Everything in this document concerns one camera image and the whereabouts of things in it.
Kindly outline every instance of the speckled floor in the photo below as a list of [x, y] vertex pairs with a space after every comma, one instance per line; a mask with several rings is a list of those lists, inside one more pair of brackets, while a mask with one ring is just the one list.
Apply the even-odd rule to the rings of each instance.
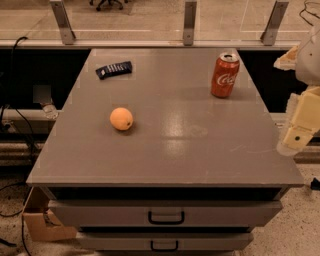
[[[263, 228], [253, 230], [254, 241], [238, 256], [316, 256], [320, 250], [320, 191], [310, 189], [314, 177], [320, 178], [320, 165], [299, 164], [305, 186], [291, 189], [283, 198], [284, 209]], [[24, 180], [23, 172], [0, 173], [0, 189]], [[11, 214], [22, 209], [28, 187], [16, 186], [0, 191], [0, 212]], [[33, 242], [25, 227], [25, 242], [32, 256], [93, 255], [81, 249], [76, 240]], [[21, 239], [21, 214], [12, 218], [0, 217], [0, 238], [16, 247], [0, 244], [0, 255], [27, 255]]]

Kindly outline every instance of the floor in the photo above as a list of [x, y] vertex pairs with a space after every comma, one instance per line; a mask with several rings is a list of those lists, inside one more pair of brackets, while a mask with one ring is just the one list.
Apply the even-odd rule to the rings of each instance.
[[[68, 16], [78, 39], [102, 40], [180, 40], [183, 33], [183, 0], [129, 0], [124, 10], [105, 5], [96, 12], [88, 1], [65, 0]], [[196, 21], [196, 40], [259, 40], [268, 22], [273, 1], [201, 0]], [[291, 0], [278, 39], [300, 40], [310, 26], [299, 17], [304, 0]], [[309, 10], [317, 12], [318, 4]], [[313, 23], [317, 19], [307, 16]], [[56, 21], [48, 0], [1, 0], [0, 40], [27, 35], [31, 39], [59, 39]], [[284, 209], [264, 228], [253, 231], [254, 241], [238, 256], [314, 256], [320, 251], [320, 191], [310, 190], [314, 177], [320, 178], [320, 165], [298, 164], [305, 179], [303, 188], [291, 189], [282, 198]], [[0, 171], [0, 189], [25, 179], [25, 172]], [[11, 214], [23, 207], [28, 187], [0, 190], [0, 213]], [[0, 256], [27, 255], [22, 243], [21, 214], [0, 217], [0, 238], [15, 247], [0, 244]], [[33, 242], [27, 227], [26, 247], [32, 256], [93, 255], [75, 240]]]
[[[290, 0], [278, 40], [300, 40], [310, 30], [300, 16], [305, 0]], [[308, 11], [319, 13], [319, 0], [309, 1]], [[71, 27], [78, 40], [182, 40], [184, 0], [129, 0], [123, 10], [116, 3], [96, 11], [89, 0], [64, 1]], [[198, 0], [195, 40], [259, 40], [274, 1]], [[318, 19], [303, 13], [312, 23]], [[0, 40], [60, 39], [57, 22], [47, 0], [2, 0]]]
[[[284, 209], [265, 227], [253, 230], [254, 240], [236, 256], [315, 256], [320, 250], [320, 191], [310, 189], [314, 177], [320, 178], [320, 165], [297, 164], [305, 180], [302, 188], [291, 189], [281, 200]], [[0, 188], [23, 181], [25, 172], [1, 171]], [[26, 186], [0, 190], [0, 213], [9, 215], [23, 207], [28, 192]], [[16, 247], [0, 244], [0, 255], [27, 256], [21, 237], [21, 214], [12, 218], [0, 218], [0, 238]], [[25, 244], [32, 256], [94, 255], [81, 249], [76, 240], [60, 242], [33, 242], [24, 227]]]

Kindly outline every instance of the cardboard box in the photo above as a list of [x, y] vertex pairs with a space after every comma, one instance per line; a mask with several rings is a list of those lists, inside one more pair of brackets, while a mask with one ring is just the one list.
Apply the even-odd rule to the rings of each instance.
[[31, 189], [23, 209], [24, 221], [33, 241], [58, 241], [76, 237], [74, 227], [63, 226], [48, 209], [49, 198], [40, 188]]

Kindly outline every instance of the glass panel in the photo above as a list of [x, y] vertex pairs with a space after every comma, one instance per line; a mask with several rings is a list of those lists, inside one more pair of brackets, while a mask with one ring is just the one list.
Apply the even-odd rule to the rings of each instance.
[[0, 40], [60, 39], [49, 0], [0, 0]]
[[184, 0], [129, 0], [123, 10], [100, 0], [65, 1], [69, 21], [77, 39], [182, 40]]
[[[275, 1], [247, 0], [240, 29], [241, 33], [249, 34], [256, 32], [257, 36], [259, 35], [260, 37], [267, 26], [274, 3]], [[313, 3], [309, 8], [318, 7], [317, 13], [320, 14], [319, 4], [320, 1], [318, 4]], [[311, 29], [311, 26], [299, 14], [303, 9], [304, 1], [289, 1], [289, 5], [279, 27], [277, 40], [301, 40], [301, 37]], [[302, 15], [313, 20], [313, 22], [316, 21], [312, 15], [305, 14], [306, 15]]]
[[[71, 27], [78, 40], [182, 41], [185, 0], [120, 0], [123, 9], [108, 0], [65, 0]], [[198, 0], [195, 40], [260, 40], [275, 0]], [[301, 40], [311, 26], [299, 16], [303, 0], [291, 0], [277, 40]], [[320, 14], [320, 0], [307, 4]], [[302, 14], [315, 24], [317, 18]], [[28, 36], [30, 39], [60, 39], [49, 0], [1, 0], [0, 40]]]
[[[301, 40], [301, 36], [310, 30], [310, 25], [299, 16], [304, 8], [303, 2], [289, 2], [277, 40]], [[260, 40], [274, 4], [275, 0], [201, 0], [196, 40]], [[320, 14], [320, 1], [309, 4], [309, 10]], [[313, 22], [318, 22], [314, 16], [305, 14]]]

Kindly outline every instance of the can lid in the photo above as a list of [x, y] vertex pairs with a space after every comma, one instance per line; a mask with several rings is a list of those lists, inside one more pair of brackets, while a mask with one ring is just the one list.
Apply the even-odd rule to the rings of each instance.
[[236, 62], [239, 60], [237, 55], [235, 55], [234, 53], [227, 53], [227, 52], [221, 53], [220, 59], [222, 59], [225, 62]]

